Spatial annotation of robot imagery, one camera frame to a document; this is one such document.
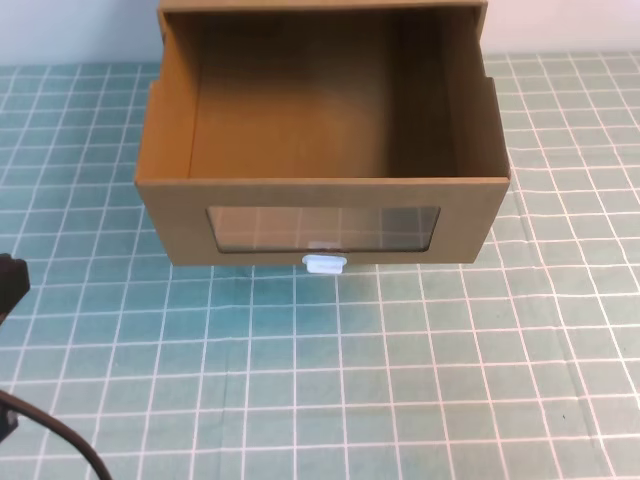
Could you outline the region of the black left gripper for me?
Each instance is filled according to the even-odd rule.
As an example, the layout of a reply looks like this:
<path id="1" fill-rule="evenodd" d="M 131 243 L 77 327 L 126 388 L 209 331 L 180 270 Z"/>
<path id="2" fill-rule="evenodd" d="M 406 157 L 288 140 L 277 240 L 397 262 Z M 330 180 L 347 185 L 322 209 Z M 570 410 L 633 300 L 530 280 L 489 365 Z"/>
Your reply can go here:
<path id="1" fill-rule="evenodd" d="M 4 322 L 30 290 L 27 263 L 8 253 L 0 255 L 0 315 Z"/>

